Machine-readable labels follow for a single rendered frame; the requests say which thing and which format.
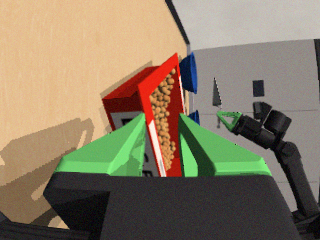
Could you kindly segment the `red cardboard food box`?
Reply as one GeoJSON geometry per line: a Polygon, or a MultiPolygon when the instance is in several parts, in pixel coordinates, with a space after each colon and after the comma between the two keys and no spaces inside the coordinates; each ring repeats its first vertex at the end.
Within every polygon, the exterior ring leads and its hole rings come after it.
{"type": "Polygon", "coordinates": [[[147,129],[145,132],[142,176],[182,176],[178,146],[178,116],[179,113],[186,115],[186,112],[177,53],[159,66],[146,67],[105,96],[102,99],[102,102],[112,131],[123,127],[140,113],[145,113],[145,124],[147,129]],[[171,78],[174,79],[174,84],[172,84],[173,89],[170,90],[171,93],[168,95],[170,96],[170,103],[168,104],[166,111],[169,112],[169,116],[166,118],[167,123],[169,124],[167,127],[170,135],[169,141],[175,142],[174,147],[176,150],[172,154],[174,155],[174,159],[171,160],[171,168],[166,171],[149,96],[172,69],[175,69],[176,72],[173,75],[171,74],[171,78]]]}

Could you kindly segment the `blue bowl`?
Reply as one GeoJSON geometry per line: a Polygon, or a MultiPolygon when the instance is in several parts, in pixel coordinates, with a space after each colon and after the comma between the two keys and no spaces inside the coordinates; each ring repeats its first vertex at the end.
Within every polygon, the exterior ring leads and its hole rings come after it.
{"type": "Polygon", "coordinates": [[[179,64],[182,87],[187,91],[197,93],[197,70],[193,52],[179,64]],[[191,65],[192,60],[192,65],[191,65]],[[192,79],[193,77],[193,79],[192,79]],[[194,86],[193,86],[194,85],[194,86]]]}
{"type": "Polygon", "coordinates": [[[198,110],[196,110],[196,112],[189,114],[187,117],[189,117],[191,120],[193,120],[195,123],[197,123],[200,126],[198,110]]]}

